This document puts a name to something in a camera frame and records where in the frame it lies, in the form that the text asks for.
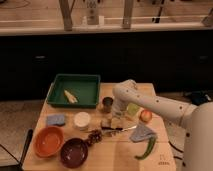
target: dark cabinet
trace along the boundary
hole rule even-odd
[[[45,98],[57,73],[135,79],[157,91],[213,87],[211,30],[0,37],[0,99]]]

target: gray cloth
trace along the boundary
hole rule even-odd
[[[65,115],[64,114],[55,114],[47,116],[46,125],[56,125],[56,126],[63,126],[65,125]]]
[[[156,133],[148,128],[143,122],[139,122],[136,129],[130,136],[130,140],[134,143],[147,140],[151,137],[157,137]]]

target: metal cup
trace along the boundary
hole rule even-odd
[[[112,108],[113,98],[112,97],[105,97],[102,100],[103,104],[103,112],[110,113]]]

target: banana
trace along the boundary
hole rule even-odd
[[[77,103],[78,102],[76,97],[73,94],[71,94],[69,91],[64,90],[64,95],[67,97],[67,99],[70,103]]]

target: black chair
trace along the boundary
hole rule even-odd
[[[23,171],[22,164],[23,164],[25,156],[27,154],[27,150],[28,150],[28,147],[32,140],[32,137],[33,137],[33,130],[30,129],[27,133],[27,138],[25,140],[24,149],[22,151],[21,160],[20,160],[19,164],[12,165],[12,166],[2,166],[2,167],[0,167],[0,171]]]

